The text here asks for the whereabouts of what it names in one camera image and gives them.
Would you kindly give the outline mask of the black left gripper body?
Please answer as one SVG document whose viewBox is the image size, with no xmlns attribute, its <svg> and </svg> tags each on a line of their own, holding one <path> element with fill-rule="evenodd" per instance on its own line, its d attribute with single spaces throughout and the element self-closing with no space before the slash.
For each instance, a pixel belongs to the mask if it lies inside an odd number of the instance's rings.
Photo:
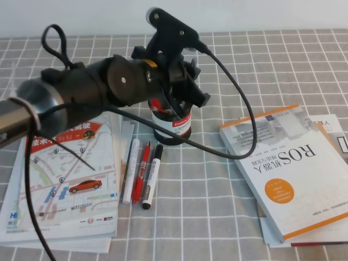
<svg viewBox="0 0 348 261">
<path fill-rule="evenodd" d="M 155 56 L 149 56 L 146 53 L 146 47 L 142 46 L 136 46 L 133 49 L 131 58 L 153 61 L 162 74 L 162 81 L 167 81 L 170 84 L 183 82 L 186 79 L 195 81 L 201 72 L 194 60 L 191 62 L 184 61 L 183 56 L 180 55 L 174 61 L 168 62 L 162 52 Z"/>
</svg>

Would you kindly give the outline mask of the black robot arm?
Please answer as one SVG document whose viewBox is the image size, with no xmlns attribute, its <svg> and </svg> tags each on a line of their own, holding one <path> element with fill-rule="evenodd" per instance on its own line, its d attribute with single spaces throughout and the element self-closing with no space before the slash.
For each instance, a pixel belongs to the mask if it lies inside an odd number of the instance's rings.
<svg viewBox="0 0 348 261">
<path fill-rule="evenodd" d="M 181 104 L 204 106 L 210 96 L 195 83 L 200 70 L 181 54 L 170 60 L 137 46 L 130 59 L 120 55 L 70 70 L 48 68 L 23 82 L 15 97 L 1 101 L 1 146 L 27 135 L 40 122 L 52 137 L 98 116 L 107 105 L 132 106 L 152 99 L 166 101 L 183 117 Z"/>
</svg>

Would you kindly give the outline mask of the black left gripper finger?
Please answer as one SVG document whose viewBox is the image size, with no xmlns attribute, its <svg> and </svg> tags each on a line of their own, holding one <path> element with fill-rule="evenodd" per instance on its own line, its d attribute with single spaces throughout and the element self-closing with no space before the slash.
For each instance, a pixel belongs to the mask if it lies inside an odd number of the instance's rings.
<svg viewBox="0 0 348 261">
<path fill-rule="evenodd" d="M 190 103 L 182 100 L 187 87 L 186 82 L 170 84 L 167 81 L 161 82 L 162 104 L 169 109 L 169 114 L 179 119 L 185 118 L 190 113 Z"/>
<path fill-rule="evenodd" d="M 210 99 L 210 94 L 203 93 L 193 79 L 186 79 L 175 84 L 173 96 L 177 100 L 193 104 L 199 108 L 205 106 Z"/>
</svg>

